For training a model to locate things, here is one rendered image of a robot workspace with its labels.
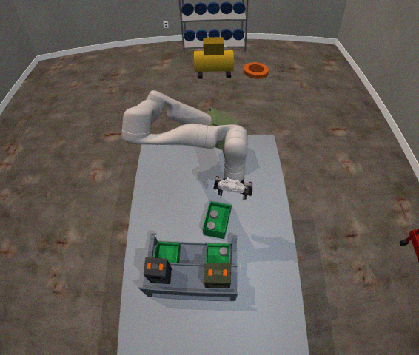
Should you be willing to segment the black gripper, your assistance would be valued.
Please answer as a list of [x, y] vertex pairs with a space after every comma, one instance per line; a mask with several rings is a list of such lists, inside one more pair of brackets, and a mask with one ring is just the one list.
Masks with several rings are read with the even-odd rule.
[[[218, 190], [218, 194], [220, 196], [222, 196], [223, 190], [221, 190], [221, 189], [218, 188], [218, 183], [220, 181], [222, 181], [222, 180], [225, 180], [225, 178], [224, 179], [220, 179], [219, 176], [216, 176], [216, 178], [215, 178], [215, 184], [214, 184], [214, 187], [213, 187], [214, 190], [216, 190], [216, 189]], [[249, 196], [252, 196], [252, 182], [249, 182], [249, 183], [243, 183], [243, 182], [244, 182], [244, 179], [241, 181], [241, 183], [244, 184], [245, 187], [247, 187], [247, 189], [245, 188], [244, 193], [241, 193], [241, 194], [244, 195], [243, 196], [243, 200], [246, 200], [247, 195], [248, 195], [248, 192], [249, 192]]]

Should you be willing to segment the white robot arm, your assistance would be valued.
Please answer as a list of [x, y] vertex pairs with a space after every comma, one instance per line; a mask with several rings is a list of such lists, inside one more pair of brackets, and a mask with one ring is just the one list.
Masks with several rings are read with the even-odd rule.
[[[166, 104], [168, 104], [167, 117], [185, 125], [162, 134], [150, 134], [151, 124], [162, 113]], [[210, 126], [210, 124], [211, 117], [205, 112], [200, 112], [194, 107], [153, 90], [145, 101], [125, 111], [121, 136], [123, 141], [133, 144], [185, 145], [206, 149], [213, 149], [218, 141], [225, 141], [225, 180], [218, 183], [218, 188], [243, 193], [245, 186], [241, 181], [245, 175], [247, 131], [239, 125]]]

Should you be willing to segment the green bin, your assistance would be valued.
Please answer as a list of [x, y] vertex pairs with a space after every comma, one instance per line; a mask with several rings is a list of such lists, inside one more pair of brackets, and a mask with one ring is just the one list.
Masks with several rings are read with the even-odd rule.
[[179, 263], [180, 250], [180, 243], [158, 242], [155, 247], [154, 258], [166, 258], [169, 263], [175, 263], [175, 261]]
[[[224, 239], [225, 229], [227, 227], [227, 221], [228, 221], [229, 211], [230, 211], [231, 206], [232, 205], [224, 204], [224, 203], [216, 203], [212, 201], [210, 202], [207, 209], [207, 214], [205, 217], [204, 225], [203, 225], [203, 235]], [[212, 210], [216, 210], [218, 212], [218, 218], [212, 219], [210, 217], [210, 212]], [[207, 223], [210, 221], [215, 223], [214, 230], [207, 228]]]
[[[227, 255], [219, 254], [220, 248], [227, 249]], [[230, 244], [208, 243], [206, 263], [230, 263]]]

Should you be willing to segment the olive green case with orange latches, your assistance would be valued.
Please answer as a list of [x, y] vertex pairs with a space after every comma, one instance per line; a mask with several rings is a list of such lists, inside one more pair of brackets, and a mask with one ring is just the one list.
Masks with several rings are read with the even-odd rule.
[[205, 263], [205, 288], [230, 288], [231, 263]]

